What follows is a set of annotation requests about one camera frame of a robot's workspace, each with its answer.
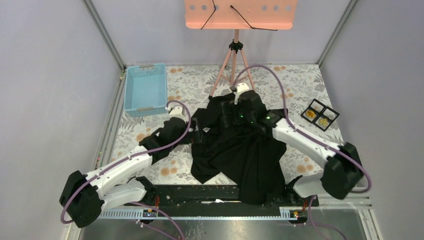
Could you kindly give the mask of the black shirt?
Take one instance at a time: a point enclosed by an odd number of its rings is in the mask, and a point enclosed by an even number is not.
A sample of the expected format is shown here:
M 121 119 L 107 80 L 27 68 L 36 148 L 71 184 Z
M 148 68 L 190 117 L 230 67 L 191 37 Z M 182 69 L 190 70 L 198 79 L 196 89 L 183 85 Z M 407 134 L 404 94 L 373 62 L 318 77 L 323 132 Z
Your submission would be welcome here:
M 190 173 L 202 184 L 223 173 L 239 186 L 241 202 L 264 204 L 285 193 L 280 160 L 287 146 L 248 124 L 225 127 L 221 105 L 234 98 L 232 93 L 212 97 L 193 114 L 199 129 L 208 131 L 191 145 Z

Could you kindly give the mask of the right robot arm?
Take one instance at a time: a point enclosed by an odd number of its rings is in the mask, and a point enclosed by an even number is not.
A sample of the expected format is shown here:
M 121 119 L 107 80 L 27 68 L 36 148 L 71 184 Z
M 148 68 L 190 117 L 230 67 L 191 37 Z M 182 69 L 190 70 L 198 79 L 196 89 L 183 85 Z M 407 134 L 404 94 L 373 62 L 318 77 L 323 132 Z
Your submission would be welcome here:
M 218 107 L 225 127 L 252 127 L 297 149 L 323 169 L 322 173 L 298 176 L 289 183 L 286 198 L 291 205 L 299 206 L 307 197 L 322 193 L 343 200 L 364 176 L 359 154 L 351 143 L 338 145 L 306 131 L 290 122 L 285 108 L 266 109 L 260 96 L 250 89 L 229 96 L 230 99 L 219 103 Z

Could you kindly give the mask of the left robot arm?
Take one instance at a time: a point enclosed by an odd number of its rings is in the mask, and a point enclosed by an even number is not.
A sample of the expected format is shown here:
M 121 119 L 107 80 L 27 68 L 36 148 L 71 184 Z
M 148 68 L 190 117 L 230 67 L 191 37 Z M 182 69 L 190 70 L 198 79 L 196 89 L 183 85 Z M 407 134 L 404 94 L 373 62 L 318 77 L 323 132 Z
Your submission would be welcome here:
M 119 184 L 132 173 L 150 167 L 164 159 L 178 145 L 191 143 L 192 133 L 198 131 L 198 120 L 184 121 L 171 117 L 163 127 L 139 142 L 127 155 L 96 170 L 71 173 L 59 203 L 63 207 L 60 221 L 75 223 L 84 228 L 93 223 L 102 212 L 130 202 L 139 201 L 148 206 L 155 200 L 155 192 L 139 180 Z

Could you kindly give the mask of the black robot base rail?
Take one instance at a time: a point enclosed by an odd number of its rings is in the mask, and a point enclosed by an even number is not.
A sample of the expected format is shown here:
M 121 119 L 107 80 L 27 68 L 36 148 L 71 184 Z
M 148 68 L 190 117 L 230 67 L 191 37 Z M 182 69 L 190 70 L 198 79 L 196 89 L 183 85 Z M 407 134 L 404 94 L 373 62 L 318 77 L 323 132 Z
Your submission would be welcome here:
M 282 210 L 293 208 L 305 215 L 309 204 L 319 206 L 317 199 L 301 198 L 294 193 L 267 197 L 259 204 L 248 204 L 240 200 L 240 188 L 236 185 L 158 184 L 146 189 L 139 203 L 157 207 L 172 218 L 272 218 L 281 217 Z

